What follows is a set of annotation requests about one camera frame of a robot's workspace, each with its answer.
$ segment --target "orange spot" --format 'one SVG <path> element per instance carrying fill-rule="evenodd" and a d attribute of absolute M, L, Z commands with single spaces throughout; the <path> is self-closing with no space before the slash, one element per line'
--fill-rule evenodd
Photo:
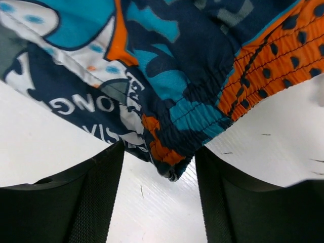
<path fill-rule="evenodd" d="M 243 75 L 245 66 L 253 53 L 264 42 L 265 34 L 242 48 L 239 56 L 234 61 L 235 72 L 229 78 L 220 98 L 218 107 L 222 112 L 229 114 L 232 103 L 237 100 L 238 103 L 231 114 L 232 120 L 236 121 L 262 100 L 262 97 L 258 94 L 260 89 L 265 90 L 268 96 L 271 96 L 286 88 L 284 85 L 285 79 L 292 85 L 296 85 L 311 79 L 310 70 L 312 68 L 324 69 L 324 57 L 321 56 L 318 49 L 320 45 L 324 44 L 324 17 L 315 17 L 313 14 L 314 8 L 323 3 L 324 0 L 301 1 L 267 30 L 267 33 L 270 31 L 273 31 L 273 33 L 245 76 L 250 82 L 249 88 L 241 85 L 240 77 Z M 296 27 L 283 30 L 281 28 L 282 22 L 288 16 L 297 13 L 299 17 L 297 18 Z M 300 32 L 306 33 L 307 38 L 304 44 L 298 41 Z M 278 47 L 277 54 L 272 53 L 271 44 Z M 299 59 L 297 67 L 292 64 L 291 57 Z M 263 74 L 265 68 L 271 72 L 269 78 L 266 78 Z M 244 92 L 237 98 L 236 94 L 241 87 L 244 88 Z M 240 104 L 243 100 L 248 101 L 248 108 Z"/>
<path fill-rule="evenodd" d="M 95 70 L 96 70 L 96 67 L 94 67 L 94 66 L 89 66 L 89 67 L 87 67 L 87 70 L 89 70 L 89 71 L 95 71 Z"/>
<path fill-rule="evenodd" d="M 155 133 L 155 129 L 160 130 L 160 124 L 157 119 L 152 116 L 143 115 L 142 122 L 143 126 L 150 131 L 155 139 L 154 141 L 150 142 L 149 146 L 151 149 L 151 154 L 156 160 L 163 161 L 170 164 L 171 166 L 174 166 L 181 160 L 185 159 L 184 156 L 179 155 L 173 149 L 168 149 L 167 147 L 162 146 Z"/>
<path fill-rule="evenodd" d="M 138 65 L 138 61 L 135 57 L 126 51 L 127 44 L 127 30 L 124 23 L 122 7 L 120 0 L 115 0 L 116 4 L 116 25 L 113 40 L 107 54 L 109 60 L 122 60 L 126 65 Z"/>

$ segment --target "white surface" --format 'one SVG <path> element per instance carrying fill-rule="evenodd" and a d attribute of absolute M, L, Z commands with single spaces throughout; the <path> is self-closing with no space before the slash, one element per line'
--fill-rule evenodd
<path fill-rule="evenodd" d="M 324 179 L 323 84 L 321 75 L 269 97 L 206 147 L 275 185 Z"/>
<path fill-rule="evenodd" d="M 108 146 L 2 82 L 0 97 L 0 186 L 34 183 Z M 171 183 L 127 153 L 107 242 L 206 243 L 193 166 Z"/>

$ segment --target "colorful clothing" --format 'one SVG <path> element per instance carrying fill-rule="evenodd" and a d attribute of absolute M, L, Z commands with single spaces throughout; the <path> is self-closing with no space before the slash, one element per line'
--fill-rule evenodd
<path fill-rule="evenodd" d="M 322 72 L 323 15 L 324 0 L 0 0 L 28 41 L 4 81 L 176 181 L 262 99 Z"/>

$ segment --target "black dot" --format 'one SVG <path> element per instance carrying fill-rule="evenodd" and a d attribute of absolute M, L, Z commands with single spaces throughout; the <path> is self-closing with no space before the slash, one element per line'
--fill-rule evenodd
<path fill-rule="evenodd" d="M 263 69 L 263 76 L 265 78 L 270 78 L 271 77 L 271 70 L 269 68 L 264 68 Z"/>
<path fill-rule="evenodd" d="M 245 108 L 245 109 L 248 109 L 250 104 L 247 100 L 242 100 L 241 102 L 241 105 Z"/>
<path fill-rule="evenodd" d="M 299 65 L 298 57 L 291 57 L 290 60 L 291 60 L 291 62 L 293 64 L 294 68 L 296 68 Z"/>
<path fill-rule="evenodd" d="M 307 33 L 300 31 L 297 35 L 297 40 L 301 43 L 301 44 L 305 44 L 306 43 L 306 38 L 307 38 Z"/>
<path fill-rule="evenodd" d="M 247 88 L 250 87 L 250 84 L 251 84 L 251 83 L 250 83 L 250 81 L 247 80 L 245 77 L 241 78 L 240 82 L 241 82 L 242 85 L 245 85 Z"/>
<path fill-rule="evenodd" d="M 285 88 L 289 88 L 293 84 L 288 79 L 284 79 L 283 80 L 283 85 L 285 86 Z"/>
<path fill-rule="evenodd" d="M 309 71 L 311 77 L 315 77 L 317 75 L 320 75 L 322 73 L 322 70 L 320 70 L 319 68 L 312 68 L 310 71 Z"/>
<path fill-rule="evenodd" d="M 319 52 L 322 56 L 324 56 L 324 44 L 320 45 L 319 47 Z"/>
<path fill-rule="evenodd" d="M 260 89 L 258 91 L 258 93 L 259 93 L 260 97 L 263 99 L 268 97 L 268 93 L 264 89 Z"/>
<path fill-rule="evenodd" d="M 275 43 L 272 43 L 272 44 L 270 45 L 270 47 L 271 47 L 271 51 L 272 51 L 272 53 L 273 53 L 274 55 L 277 55 L 277 54 L 278 54 L 278 46 L 277 46 Z"/>
<path fill-rule="evenodd" d="M 293 29 L 297 25 L 297 18 L 298 14 L 289 16 L 283 23 L 282 23 L 282 29 Z"/>
<path fill-rule="evenodd" d="M 240 97 L 240 96 L 243 94 L 243 92 L 244 92 L 244 88 L 241 87 L 241 88 L 238 90 L 238 92 L 237 92 L 237 94 L 236 94 L 236 97 Z"/>
<path fill-rule="evenodd" d="M 320 4 L 314 9 L 314 15 L 316 17 L 321 17 L 323 14 L 324 14 L 324 4 Z"/>

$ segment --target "garment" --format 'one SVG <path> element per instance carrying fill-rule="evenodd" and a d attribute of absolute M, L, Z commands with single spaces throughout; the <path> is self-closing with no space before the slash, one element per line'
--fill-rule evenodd
<path fill-rule="evenodd" d="M 4 81 L 176 181 L 262 99 L 322 72 L 323 14 L 324 0 L 0 0 L 29 41 Z"/>

